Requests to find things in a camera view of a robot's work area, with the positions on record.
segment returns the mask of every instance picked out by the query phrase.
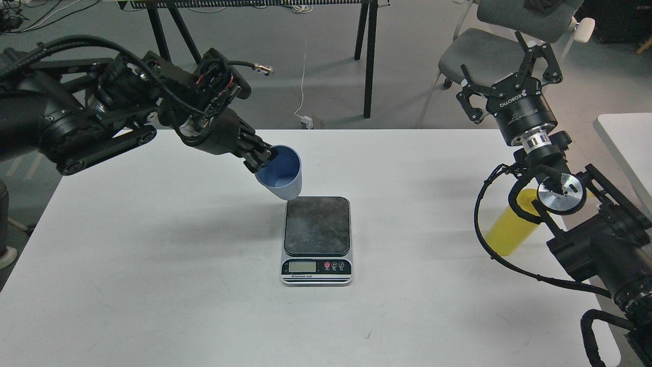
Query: white table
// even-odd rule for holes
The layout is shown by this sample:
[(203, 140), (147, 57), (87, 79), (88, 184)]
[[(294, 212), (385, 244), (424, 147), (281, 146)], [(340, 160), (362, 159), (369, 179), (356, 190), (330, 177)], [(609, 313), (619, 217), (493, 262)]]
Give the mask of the white table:
[[(498, 130), (259, 131), (302, 195), (351, 202), (353, 281), (280, 281), (284, 204), (171, 131), (64, 178), (0, 294), (3, 366), (586, 366), (595, 296), (491, 261), (473, 232)], [(513, 181), (482, 209), (488, 228)], [(545, 228), (510, 259), (567, 278)], [(596, 323), (600, 352), (619, 352)]]
[(600, 115), (594, 126), (649, 215), (652, 213), (652, 113)]

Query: white cable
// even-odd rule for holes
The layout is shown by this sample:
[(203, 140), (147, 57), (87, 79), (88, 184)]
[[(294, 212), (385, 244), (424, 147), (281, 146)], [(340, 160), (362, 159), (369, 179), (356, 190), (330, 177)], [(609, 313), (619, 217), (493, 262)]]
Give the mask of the white cable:
[(28, 30), (30, 30), (30, 29), (32, 29), (32, 28), (34, 28), (34, 27), (38, 27), (39, 25), (43, 24), (43, 22), (45, 22), (46, 20), (52, 18), (52, 16), (53, 16), (54, 14), (57, 14), (58, 12), (60, 12), (60, 11), (62, 11), (62, 10), (65, 10), (66, 8), (69, 8), (69, 7), (71, 7), (72, 5), (75, 5), (76, 3), (79, 3), (80, 1), (81, 1), (81, 0), (75, 0), (75, 1), (73, 1), (72, 3), (66, 5), (65, 7), (61, 8), (61, 9), (59, 9), (59, 10), (56, 10), (56, 11), (53, 12), (52, 14), (50, 14), (50, 15), (48, 15), (47, 17), (41, 19), (41, 21), (39, 21), (39, 23), (36, 23), (35, 25), (30, 25), (28, 28), (25, 28), (25, 29), (23, 29), (23, 30), (20, 31), (20, 32), (22, 33), (22, 32), (24, 32), (24, 31), (28, 31)]
[(308, 14), (312, 12), (312, 5), (292, 5), (292, 11), (297, 14)]
[(217, 10), (212, 11), (212, 12), (203, 12), (201, 10), (194, 10), (193, 8), (188, 8), (188, 10), (190, 10), (191, 12), (202, 13), (202, 14), (213, 14), (213, 13), (221, 12), (224, 9), (226, 9), (226, 7), (221, 7), (219, 9), (217, 9)]
[(303, 81), (306, 77), (306, 56), (308, 55), (308, 31), (306, 30), (306, 22), (304, 18), (303, 22), (303, 39), (304, 39), (304, 46), (303, 46), (303, 75), (301, 75), (301, 104), (299, 105), (299, 108), (297, 108), (296, 111), (294, 111), (294, 116), (297, 116), (300, 118), (301, 116), (297, 115), (297, 112), (303, 107), (303, 99), (304, 99), (304, 94), (303, 94)]

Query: chair seat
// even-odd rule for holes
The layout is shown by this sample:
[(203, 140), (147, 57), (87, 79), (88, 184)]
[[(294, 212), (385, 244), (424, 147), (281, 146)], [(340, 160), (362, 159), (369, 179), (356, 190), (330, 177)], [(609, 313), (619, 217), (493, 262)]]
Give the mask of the chair seat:
[(469, 28), (441, 56), (439, 71), (461, 84), (464, 75), (460, 66), (466, 64), (475, 83), (491, 86), (518, 71), (523, 57), (523, 49), (515, 40)]

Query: cup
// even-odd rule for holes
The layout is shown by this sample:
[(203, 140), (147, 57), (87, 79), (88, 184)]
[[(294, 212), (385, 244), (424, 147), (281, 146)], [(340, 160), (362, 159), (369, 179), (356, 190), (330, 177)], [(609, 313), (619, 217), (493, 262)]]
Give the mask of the cup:
[(301, 193), (301, 158), (289, 146), (275, 145), (278, 154), (256, 172), (256, 179), (283, 200), (292, 200)]

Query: yellow container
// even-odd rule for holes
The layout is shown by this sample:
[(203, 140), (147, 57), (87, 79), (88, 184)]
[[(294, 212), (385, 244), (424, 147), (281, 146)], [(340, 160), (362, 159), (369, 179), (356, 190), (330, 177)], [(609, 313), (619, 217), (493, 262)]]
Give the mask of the yellow container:
[[(523, 189), (518, 194), (516, 202), (528, 213), (539, 215), (532, 206), (532, 201), (536, 199), (537, 190)], [(484, 239), (498, 255), (508, 256), (527, 240), (538, 226), (522, 219), (514, 213), (510, 206), (507, 206)]]

